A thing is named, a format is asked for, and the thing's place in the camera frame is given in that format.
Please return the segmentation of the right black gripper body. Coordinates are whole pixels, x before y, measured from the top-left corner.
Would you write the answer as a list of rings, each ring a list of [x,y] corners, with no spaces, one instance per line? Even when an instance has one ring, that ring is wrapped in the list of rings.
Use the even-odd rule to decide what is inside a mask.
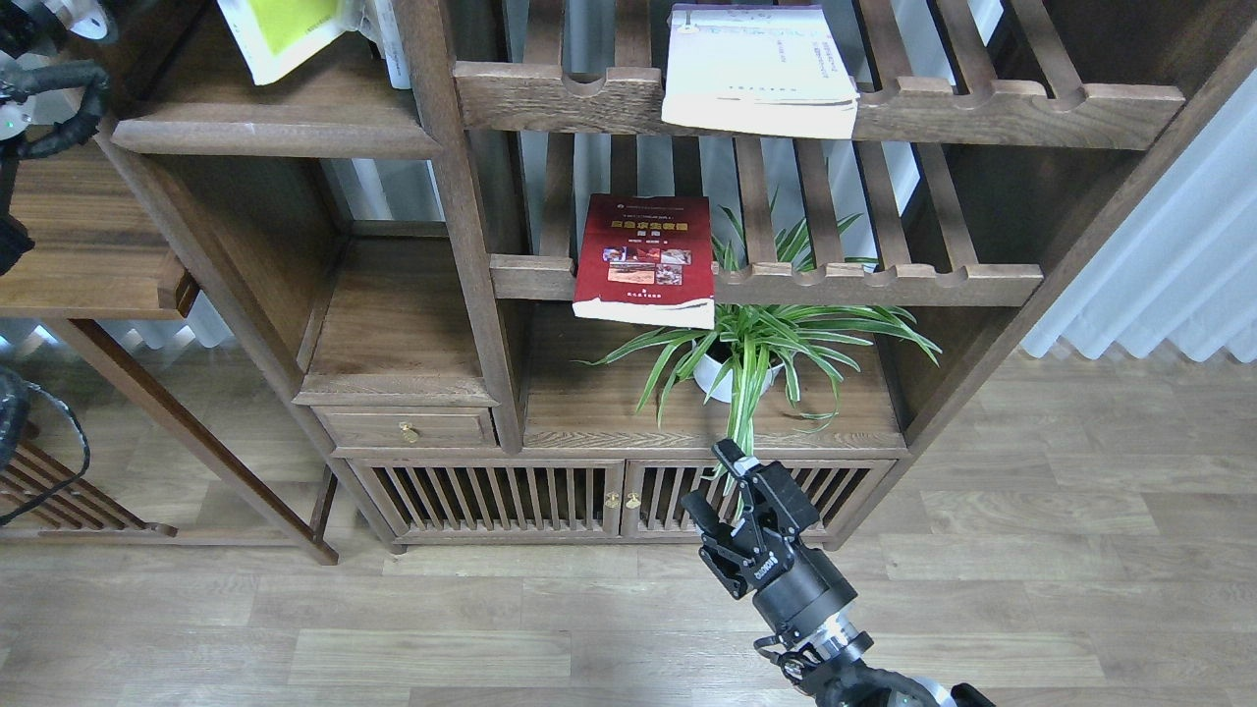
[[[745,520],[733,528],[732,540],[703,540],[699,550],[733,599],[754,593],[754,608],[786,644],[860,642],[846,615],[856,591],[825,552]]]

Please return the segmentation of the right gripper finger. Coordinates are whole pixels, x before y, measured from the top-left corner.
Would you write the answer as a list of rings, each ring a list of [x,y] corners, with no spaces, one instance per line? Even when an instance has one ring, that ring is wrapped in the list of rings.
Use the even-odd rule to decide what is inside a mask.
[[[723,522],[716,515],[714,507],[706,501],[703,493],[699,491],[688,492],[680,499],[680,506],[683,509],[688,511],[694,525],[696,526],[696,532],[704,541],[729,541],[732,540],[733,527],[727,522]]]
[[[718,442],[711,452],[737,481],[738,515],[745,523],[791,541],[820,522],[820,512],[781,462],[764,464],[743,453],[732,439]]]

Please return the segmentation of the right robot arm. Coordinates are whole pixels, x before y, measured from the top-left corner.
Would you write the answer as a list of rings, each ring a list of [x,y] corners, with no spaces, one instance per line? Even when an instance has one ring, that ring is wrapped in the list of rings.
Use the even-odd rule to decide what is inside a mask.
[[[874,640],[846,615],[857,593],[823,551],[804,546],[802,531],[818,511],[781,462],[763,464],[732,439],[713,448],[737,481],[737,523],[718,518],[699,492],[680,502],[695,520],[700,559],[732,594],[753,593],[753,605],[771,626],[757,652],[818,706],[989,706],[968,683],[952,688],[876,671],[864,660]]]

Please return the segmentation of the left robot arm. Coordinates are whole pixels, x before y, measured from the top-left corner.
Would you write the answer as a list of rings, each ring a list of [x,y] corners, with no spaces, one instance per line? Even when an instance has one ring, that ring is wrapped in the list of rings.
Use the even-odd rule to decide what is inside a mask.
[[[8,273],[31,252],[34,242],[26,225],[13,215],[13,195],[20,162],[58,155],[96,136],[111,98],[111,75],[94,60],[53,63],[68,36],[85,36],[104,43],[117,36],[114,13],[103,1],[4,1],[1,4],[1,130],[3,130],[3,223],[1,270]],[[36,125],[36,103],[47,94],[80,92],[80,103],[69,117],[53,122],[38,138],[26,138]],[[3,462],[18,455],[26,437],[31,395],[39,394],[57,408],[78,434],[80,469],[67,479],[19,501],[3,515],[3,525],[39,509],[55,494],[82,479],[89,469],[91,447],[80,421],[67,403],[13,370],[3,370]]]

